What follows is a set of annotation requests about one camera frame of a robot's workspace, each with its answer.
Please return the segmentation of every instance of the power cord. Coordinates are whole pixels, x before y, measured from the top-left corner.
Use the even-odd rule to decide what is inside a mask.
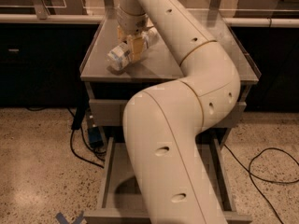
[[[74,113],[70,110],[70,108],[67,108],[67,110],[68,110],[68,112],[72,115],[72,117],[74,118],[75,115],[74,115]],[[82,126],[80,126],[80,130],[81,130],[81,136],[82,136],[82,140],[83,140],[83,143],[84,143],[85,147],[86,147],[87,149],[89,149],[89,150],[94,154],[94,156],[95,156],[97,159],[99,159],[100,161],[105,161],[105,159],[103,158],[103,156],[106,154],[106,152],[105,152],[105,151],[103,151],[103,152],[100,151],[100,152],[99,152],[99,151],[96,151],[96,150],[93,150],[92,148],[90,148],[89,145],[87,144],[86,140],[85,140],[84,132],[83,132]],[[92,165],[98,166],[98,167],[100,167],[100,168],[104,168],[104,165],[98,164],[98,163],[93,162],[93,161],[86,160],[85,158],[80,157],[80,156],[76,153],[76,151],[75,151],[75,149],[74,149],[74,144],[73,144],[74,133],[75,133],[75,130],[73,129],[73,130],[72,130],[72,133],[71,133],[71,137],[70,137],[70,148],[71,148],[72,153],[73,153],[77,158],[79,158],[79,159],[82,160],[82,161],[86,161],[86,162],[88,162],[88,163],[90,163],[90,164],[92,164]]]
[[[250,161],[250,163],[249,163],[249,169],[247,169],[244,165],[243,165],[243,163],[235,156],[235,154],[233,153],[233,151],[230,149],[230,148],[228,148],[226,145],[224,145],[226,148],[227,148],[227,150],[233,155],[233,157],[235,158],[235,160],[249,173],[249,177],[250,177],[250,180],[251,180],[251,182],[252,182],[252,184],[253,184],[253,186],[260,192],[260,194],[263,196],[263,198],[268,202],[268,204],[270,205],[270,207],[271,207],[271,209],[273,210],[273,212],[274,212],[274,214],[276,215],[276,217],[278,218],[278,220],[280,221],[280,223],[282,223],[282,224],[284,224],[283,223],[283,221],[281,220],[281,218],[280,218],[280,216],[279,216],[279,214],[278,214],[278,212],[276,211],[276,209],[274,208],[274,206],[270,203],[270,201],[265,197],[265,195],[261,192],[261,190],[257,187],[257,185],[256,185],[256,183],[254,182],[254,180],[253,180],[253,176],[254,177],[256,177],[256,178],[258,178],[258,179],[260,179],[260,180],[262,180],[262,181],[264,181],[264,182],[268,182],[268,183],[273,183],[273,184],[279,184],[279,185],[289,185],[289,184],[295,184],[295,183],[297,183],[297,182],[299,182],[299,178],[297,178],[296,180],[294,180],[294,181],[290,181],[290,182],[280,182],[280,181],[276,181],[276,180],[268,180],[268,179],[264,179],[264,178],[261,178],[261,177],[259,177],[259,176],[257,176],[257,175],[255,175],[255,174],[253,174],[252,172],[251,172],[251,166],[252,166],[252,164],[253,164],[253,162],[257,159],[257,158],[259,158],[265,151],[268,151],[268,150],[276,150],[276,151],[279,151],[279,152],[282,152],[282,153],[284,153],[284,154],[287,154],[291,159],[293,159],[295,162],[296,162],[296,164],[299,166],[299,162],[291,155],[291,154],[289,154],[288,152],[286,152],[286,151],[284,151],[284,150],[282,150],[282,149],[280,149],[280,148],[276,148],[276,147],[269,147],[269,148],[266,148],[266,149],[264,149],[263,151],[261,151],[258,155],[256,155],[253,159],[251,159],[251,161]]]

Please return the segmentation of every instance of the gray tabletop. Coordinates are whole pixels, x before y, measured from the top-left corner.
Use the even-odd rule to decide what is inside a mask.
[[[235,63],[241,82],[243,84],[256,84],[258,78],[221,16],[207,10],[194,9],[190,12],[223,45]],[[118,45],[117,26],[116,11],[111,9],[82,70],[81,79],[83,81],[163,82],[183,77],[177,62],[160,37],[158,43],[145,52],[141,61],[128,65],[121,73],[115,72],[109,66],[107,54]]]

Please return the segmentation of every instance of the terrazzo floor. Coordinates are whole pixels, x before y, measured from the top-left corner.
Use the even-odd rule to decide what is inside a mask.
[[[71,124],[67,109],[0,108],[1,224],[59,223],[58,213],[72,223],[82,211],[95,209],[103,171],[72,154]],[[86,135],[85,121],[83,130]],[[80,131],[75,132],[74,145],[78,154],[96,161],[83,145]],[[247,167],[267,147],[283,148],[299,160],[299,114],[244,113],[226,145]],[[248,173],[225,147],[222,154],[238,213],[251,215],[254,224],[279,223]],[[264,153],[252,172],[280,181],[299,177],[298,165],[276,151]],[[299,223],[298,183],[256,180],[256,184],[284,223]]]

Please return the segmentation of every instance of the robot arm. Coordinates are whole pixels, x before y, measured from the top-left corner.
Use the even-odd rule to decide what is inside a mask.
[[[145,14],[185,76],[137,93],[124,111],[126,146],[151,223],[226,223],[195,136],[233,109],[239,75],[222,46],[177,0],[121,0],[126,35],[144,29],[139,19]],[[130,15],[138,22],[123,22]]]

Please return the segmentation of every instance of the speckled floor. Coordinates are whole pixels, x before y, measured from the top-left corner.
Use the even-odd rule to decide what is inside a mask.
[[[95,208],[103,171],[71,153],[71,123],[66,109],[0,109],[0,223],[59,223],[58,213],[73,222],[82,211]],[[96,161],[83,145],[80,132],[74,143],[80,155]],[[299,160],[299,114],[244,113],[227,146],[246,166],[266,147],[283,148]],[[252,215],[254,224],[279,223],[247,172],[225,147],[222,154],[237,211]],[[273,151],[264,153],[252,170],[281,181],[299,177],[294,161]],[[256,183],[284,223],[299,223],[298,183]]]

